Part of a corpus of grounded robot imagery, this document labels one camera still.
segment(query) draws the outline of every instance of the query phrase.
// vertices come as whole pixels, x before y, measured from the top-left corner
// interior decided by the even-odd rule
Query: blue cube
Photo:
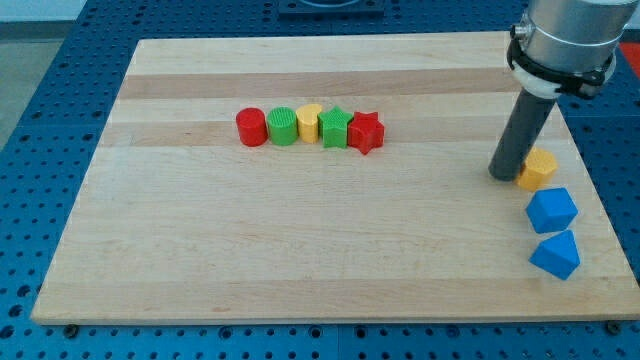
[[[580,265],[573,232],[567,230],[538,245],[529,261],[554,276],[566,280]]]
[[[578,208],[565,188],[539,190],[533,195],[527,215],[538,233],[565,230],[578,215]]]

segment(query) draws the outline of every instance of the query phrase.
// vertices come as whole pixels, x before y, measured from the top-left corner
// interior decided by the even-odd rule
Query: black cylindrical tool
[[[547,120],[555,99],[543,99],[522,89],[509,123],[491,159],[489,172],[502,181],[514,180]]]

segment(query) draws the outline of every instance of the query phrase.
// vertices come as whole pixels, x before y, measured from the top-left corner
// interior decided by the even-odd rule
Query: toy block
[[[322,143],[325,148],[347,147],[347,127],[353,114],[342,111],[335,106],[331,111],[318,114],[322,126]]]
[[[298,138],[296,113],[288,107],[278,107],[267,115],[269,135],[275,145],[287,146]]]
[[[556,157],[547,150],[533,147],[515,183],[523,189],[536,191],[551,181],[556,170],[558,170]]]
[[[578,215],[578,208],[565,188],[538,190],[527,206],[527,215],[541,234],[566,229]]]
[[[318,141],[318,114],[321,112],[320,104],[307,104],[296,110],[298,134],[302,141],[310,144]]]
[[[580,265],[573,231],[561,232],[541,242],[529,261],[554,276],[567,280]]]
[[[267,123],[260,109],[246,108],[236,115],[240,141],[247,146],[260,146],[267,141]]]
[[[356,111],[347,128],[347,144],[367,155],[371,149],[382,147],[383,143],[384,125],[378,121],[378,113],[365,114]]]

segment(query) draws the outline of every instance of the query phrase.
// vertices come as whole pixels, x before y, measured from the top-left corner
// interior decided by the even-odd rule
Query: yellow hexagon block
[[[549,151],[532,148],[515,183],[523,189],[537,191],[551,181],[558,170],[556,157]]]
[[[307,104],[296,110],[298,133],[302,141],[311,144],[318,141],[318,114],[321,112],[320,104]]]

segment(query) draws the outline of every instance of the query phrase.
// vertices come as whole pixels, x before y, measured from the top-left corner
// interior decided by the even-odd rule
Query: blue pegboard
[[[525,1],[385,0],[384,16],[279,19],[264,1],[89,0],[0,154],[0,359],[638,359],[640,323],[63,327],[29,320],[141,38],[506,30]],[[561,109],[640,278],[640,83],[619,56]]]

